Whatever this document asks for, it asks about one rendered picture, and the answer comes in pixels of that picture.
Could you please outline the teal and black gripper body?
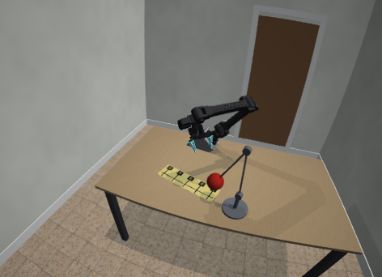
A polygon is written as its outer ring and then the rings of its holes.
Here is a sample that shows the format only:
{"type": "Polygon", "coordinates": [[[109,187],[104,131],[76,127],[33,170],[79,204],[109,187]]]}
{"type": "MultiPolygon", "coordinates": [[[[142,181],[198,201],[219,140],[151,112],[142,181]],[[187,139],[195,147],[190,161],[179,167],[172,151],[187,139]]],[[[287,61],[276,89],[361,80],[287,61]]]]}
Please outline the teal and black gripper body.
{"type": "Polygon", "coordinates": [[[208,135],[208,134],[209,134],[209,131],[205,132],[204,134],[199,134],[197,138],[193,138],[193,139],[192,139],[192,137],[190,137],[189,142],[190,142],[190,141],[193,141],[193,140],[195,140],[195,139],[203,139],[203,138],[207,138],[207,137],[212,136],[212,134],[210,134],[210,135],[208,135]],[[208,135],[208,136],[207,136],[207,135],[208,135]]]}

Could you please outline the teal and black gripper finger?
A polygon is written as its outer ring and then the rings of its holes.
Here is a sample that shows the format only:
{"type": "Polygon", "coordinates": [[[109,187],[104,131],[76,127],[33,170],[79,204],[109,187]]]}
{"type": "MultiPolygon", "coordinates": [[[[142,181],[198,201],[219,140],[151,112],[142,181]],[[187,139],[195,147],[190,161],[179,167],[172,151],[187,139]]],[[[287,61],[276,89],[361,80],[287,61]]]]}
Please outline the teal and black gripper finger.
{"type": "Polygon", "coordinates": [[[194,140],[188,142],[188,144],[191,146],[192,149],[194,149],[195,152],[197,152],[196,147],[195,147],[195,142],[194,142],[194,140]]]}
{"type": "Polygon", "coordinates": [[[207,137],[208,138],[208,141],[209,141],[209,144],[210,144],[210,148],[212,149],[212,141],[213,141],[213,135],[210,136],[210,137],[207,137]],[[212,137],[212,138],[211,138],[212,137]]]}

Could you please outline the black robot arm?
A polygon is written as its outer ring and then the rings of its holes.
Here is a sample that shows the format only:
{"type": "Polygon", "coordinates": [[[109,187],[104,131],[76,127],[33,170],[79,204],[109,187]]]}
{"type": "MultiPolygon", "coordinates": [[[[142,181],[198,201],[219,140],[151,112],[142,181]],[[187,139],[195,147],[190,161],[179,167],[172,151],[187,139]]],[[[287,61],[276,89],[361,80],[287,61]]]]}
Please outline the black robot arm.
{"type": "MultiPolygon", "coordinates": [[[[178,126],[180,130],[187,129],[189,130],[189,135],[192,139],[198,137],[198,134],[204,134],[202,124],[205,120],[222,115],[225,113],[232,113],[239,111],[234,116],[232,116],[227,121],[221,121],[219,124],[215,125],[214,131],[209,131],[209,134],[213,135],[212,143],[215,145],[218,141],[218,138],[223,138],[227,136],[230,132],[230,128],[235,125],[239,120],[248,115],[249,113],[257,111],[257,107],[254,99],[250,96],[241,96],[240,101],[231,102],[227,104],[219,104],[215,106],[199,106],[191,110],[191,115],[188,115],[185,118],[178,120],[178,126]],[[199,126],[198,126],[199,125],[199,126]],[[191,127],[194,126],[194,127],[191,127]],[[189,128],[191,127],[191,128],[189,128]]],[[[208,136],[207,135],[207,136],[208,136]]]]}

